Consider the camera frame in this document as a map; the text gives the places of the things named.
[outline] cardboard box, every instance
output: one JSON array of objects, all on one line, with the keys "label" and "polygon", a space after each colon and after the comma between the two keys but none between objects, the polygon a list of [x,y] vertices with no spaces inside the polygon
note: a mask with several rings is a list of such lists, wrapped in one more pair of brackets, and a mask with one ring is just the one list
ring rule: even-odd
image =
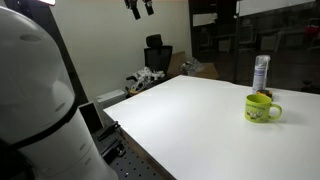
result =
[{"label": "cardboard box", "polygon": [[[170,65],[167,71],[168,77],[176,77],[182,74],[180,66],[187,61],[187,56],[184,51],[172,54]],[[206,79],[218,79],[219,75],[213,63],[202,63],[200,70],[193,74],[193,77]]]}]

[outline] white wall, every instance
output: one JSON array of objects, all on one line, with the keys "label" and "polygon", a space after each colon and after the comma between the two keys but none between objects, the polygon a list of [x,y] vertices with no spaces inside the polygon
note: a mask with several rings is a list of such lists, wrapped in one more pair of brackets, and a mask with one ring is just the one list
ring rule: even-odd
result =
[{"label": "white wall", "polygon": [[191,54],[187,1],[155,0],[152,16],[138,4],[137,21],[123,0],[58,0],[51,8],[90,100],[132,84],[125,78],[144,66],[148,35]]},{"label": "white wall", "polygon": [[4,0],[0,0],[0,6],[7,7],[6,4],[4,3]]},{"label": "white wall", "polygon": [[307,2],[315,2],[315,0],[243,0],[240,1],[240,16],[289,7]]}]

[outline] bottle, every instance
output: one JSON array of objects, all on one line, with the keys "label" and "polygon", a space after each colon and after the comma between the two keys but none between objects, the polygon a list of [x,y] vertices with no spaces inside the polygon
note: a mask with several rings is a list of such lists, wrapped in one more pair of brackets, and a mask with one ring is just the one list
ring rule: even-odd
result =
[{"label": "bottle", "polygon": [[256,63],[254,66],[254,76],[252,93],[256,93],[258,90],[264,90],[267,84],[267,72],[269,69],[270,56],[260,55],[256,57]]}]

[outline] yellow mug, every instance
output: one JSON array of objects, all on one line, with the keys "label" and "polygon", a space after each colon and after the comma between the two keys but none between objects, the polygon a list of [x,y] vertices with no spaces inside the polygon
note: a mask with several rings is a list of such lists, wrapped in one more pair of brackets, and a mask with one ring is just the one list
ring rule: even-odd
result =
[{"label": "yellow mug", "polygon": [[[277,120],[282,114],[282,108],[277,104],[271,103],[271,98],[260,94],[251,94],[247,96],[245,117],[247,120],[255,123],[266,123],[269,120]],[[270,116],[270,108],[279,110],[276,116]]]}]

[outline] table surface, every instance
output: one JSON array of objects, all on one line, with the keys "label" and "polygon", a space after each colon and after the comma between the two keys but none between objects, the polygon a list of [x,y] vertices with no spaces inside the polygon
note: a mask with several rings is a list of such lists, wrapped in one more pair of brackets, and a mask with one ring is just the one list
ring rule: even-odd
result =
[{"label": "table surface", "polygon": [[251,87],[178,76],[105,109],[176,179],[319,179],[320,96],[271,89],[281,118],[244,118]]}]

